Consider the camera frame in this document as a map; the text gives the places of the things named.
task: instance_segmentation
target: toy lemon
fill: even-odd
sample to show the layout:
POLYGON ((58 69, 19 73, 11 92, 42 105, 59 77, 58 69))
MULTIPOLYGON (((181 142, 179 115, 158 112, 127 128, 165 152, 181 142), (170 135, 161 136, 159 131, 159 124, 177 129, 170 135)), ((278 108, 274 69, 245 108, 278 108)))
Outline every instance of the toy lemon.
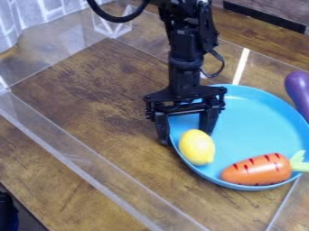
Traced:
POLYGON ((179 151, 194 165, 214 161, 216 144, 212 137, 198 129, 191 129, 179 138, 179 151))

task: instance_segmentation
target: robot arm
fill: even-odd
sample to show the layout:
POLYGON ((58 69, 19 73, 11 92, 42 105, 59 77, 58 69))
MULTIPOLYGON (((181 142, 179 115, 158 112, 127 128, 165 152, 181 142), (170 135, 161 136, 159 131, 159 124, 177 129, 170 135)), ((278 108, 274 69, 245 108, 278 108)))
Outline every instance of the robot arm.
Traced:
MULTIPOLYGON (((87 0, 94 11, 109 21, 123 23, 131 20, 147 6, 146 0, 135 13, 114 17, 103 12, 94 0, 87 0)), ((161 20, 165 22, 170 44, 169 52, 169 86, 145 96, 146 118, 155 122, 161 144, 170 145, 170 116, 199 114, 199 129, 213 132, 221 111, 225 109, 226 88, 201 85, 203 56, 213 54, 225 61, 214 48, 218 45, 218 32, 213 22, 212 0, 159 0, 161 20)))

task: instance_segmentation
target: orange carrot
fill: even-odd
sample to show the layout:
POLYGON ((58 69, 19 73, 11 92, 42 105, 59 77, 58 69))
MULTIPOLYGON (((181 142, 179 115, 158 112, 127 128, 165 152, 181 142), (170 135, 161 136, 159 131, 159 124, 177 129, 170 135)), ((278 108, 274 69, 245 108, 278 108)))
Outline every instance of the orange carrot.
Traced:
POLYGON ((305 151, 298 151, 290 160, 280 153, 256 156, 232 164, 221 173, 221 179, 241 185, 269 185, 285 181, 292 171, 309 171, 302 162, 305 151))

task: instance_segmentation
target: black cable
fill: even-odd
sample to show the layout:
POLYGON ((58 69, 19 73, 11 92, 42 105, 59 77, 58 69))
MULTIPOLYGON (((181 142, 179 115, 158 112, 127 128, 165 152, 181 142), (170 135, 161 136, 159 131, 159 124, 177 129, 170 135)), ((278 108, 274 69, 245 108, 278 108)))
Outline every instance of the black cable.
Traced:
POLYGON ((206 77, 209 77, 209 78, 213 78, 213 77, 218 76, 218 74, 222 72, 222 70, 224 70, 224 68, 225 68, 225 65, 226 65, 226 62, 225 62, 224 57, 217 53, 216 50, 210 50, 209 53, 212 53, 213 56, 214 56, 214 57, 221 61, 221 63, 222 63, 222 64, 221 64, 220 70, 218 70, 216 73, 213 73, 213 74, 209 74, 209 73, 203 72, 203 69, 201 69, 201 72, 203 73, 203 75, 205 75, 206 77))
POLYGON ((122 16, 122 17, 117 17, 113 16, 111 14, 109 14, 98 5, 98 3, 95 2, 95 0, 87 0, 88 5, 91 6, 92 10, 95 11, 95 13, 107 21, 113 22, 113 23, 126 23, 129 21, 131 21, 135 17, 138 17, 143 11, 143 9, 146 8, 146 6, 150 4, 151 0, 143 0, 142 4, 139 5, 138 9, 135 10, 134 13, 131 13, 127 16, 122 16))

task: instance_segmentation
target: blue tray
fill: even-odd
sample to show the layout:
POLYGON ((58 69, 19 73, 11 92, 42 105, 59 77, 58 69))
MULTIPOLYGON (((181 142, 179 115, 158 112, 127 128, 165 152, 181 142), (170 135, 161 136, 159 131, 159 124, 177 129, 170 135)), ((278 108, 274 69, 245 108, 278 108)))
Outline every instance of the blue tray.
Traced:
POLYGON ((296 180, 300 172, 273 185, 244 186, 220 179, 221 172, 234 162, 272 152, 288 158, 300 150, 309 150, 309 125, 294 108, 265 91, 245 86, 226 87, 226 110, 222 111, 213 139, 217 146, 216 160, 205 166, 193 165, 179 152, 179 137, 183 132, 198 128, 198 115, 178 115, 169 118, 170 138, 181 159, 205 179, 232 189, 273 189, 296 180))

